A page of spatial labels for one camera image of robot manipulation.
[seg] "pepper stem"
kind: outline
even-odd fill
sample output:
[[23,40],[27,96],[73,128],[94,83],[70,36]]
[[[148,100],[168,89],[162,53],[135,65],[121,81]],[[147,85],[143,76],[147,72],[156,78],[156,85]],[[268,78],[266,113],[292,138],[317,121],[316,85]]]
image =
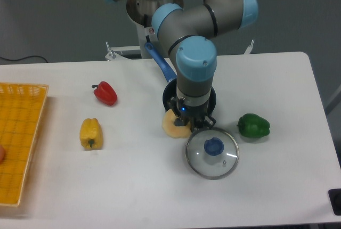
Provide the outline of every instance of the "pepper stem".
[[95,140],[91,139],[88,141],[88,144],[90,145],[90,148],[92,148],[92,145],[95,143]]

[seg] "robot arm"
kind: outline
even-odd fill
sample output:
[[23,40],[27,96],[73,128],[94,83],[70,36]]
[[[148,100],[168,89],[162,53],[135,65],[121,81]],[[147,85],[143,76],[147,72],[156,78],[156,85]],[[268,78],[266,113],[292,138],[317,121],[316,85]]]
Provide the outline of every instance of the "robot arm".
[[[203,0],[203,5],[186,11],[182,9],[182,0],[134,1],[132,4],[128,0],[129,16],[145,28],[153,26],[176,69],[176,93],[167,95],[164,100],[179,116],[176,124],[190,122],[192,131],[212,127],[215,120],[210,117],[212,111],[208,108],[210,102],[215,102],[212,81],[217,53],[209,39],[253,23],[258,16],[257,0]],[[137,13],[131,13],[131,7]]]

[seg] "yellow bell pepper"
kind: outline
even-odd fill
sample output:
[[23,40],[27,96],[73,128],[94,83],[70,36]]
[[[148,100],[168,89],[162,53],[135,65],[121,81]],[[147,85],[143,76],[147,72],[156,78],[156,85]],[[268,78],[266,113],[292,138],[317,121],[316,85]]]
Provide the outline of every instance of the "yellow bell pepper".
[[100,149],[103,145],[103,133],[101,125],[96,118],[87,118],[83,121],[79,132],[81,145],[87,149]]

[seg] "yellow basket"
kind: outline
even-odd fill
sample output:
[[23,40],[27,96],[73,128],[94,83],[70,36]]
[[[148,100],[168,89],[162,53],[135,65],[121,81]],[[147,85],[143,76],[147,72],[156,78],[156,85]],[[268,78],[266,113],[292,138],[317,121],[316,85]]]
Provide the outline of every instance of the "yellow basket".
[[48,85],[0,83],[0,205],[18,206]]

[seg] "gray floor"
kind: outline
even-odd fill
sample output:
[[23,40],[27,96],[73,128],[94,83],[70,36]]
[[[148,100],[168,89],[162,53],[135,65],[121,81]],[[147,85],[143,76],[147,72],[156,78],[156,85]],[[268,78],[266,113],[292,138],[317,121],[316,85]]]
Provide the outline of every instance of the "gray floor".
[[[184,0],[185,8],[201,0]],[[303,51],[311,59],[322,102],[341,84],[341,0],[258,0],[251,27],[215,38],[219,54],[242,54],[252,39],[254,53]],[[103,60],[104,42],[137,45],[125,1],[0,0],[0,56],[42,55],[50,62]],[[41,62],[39,59],[21,63]],[[341,154],[341,105],[328,121]]]

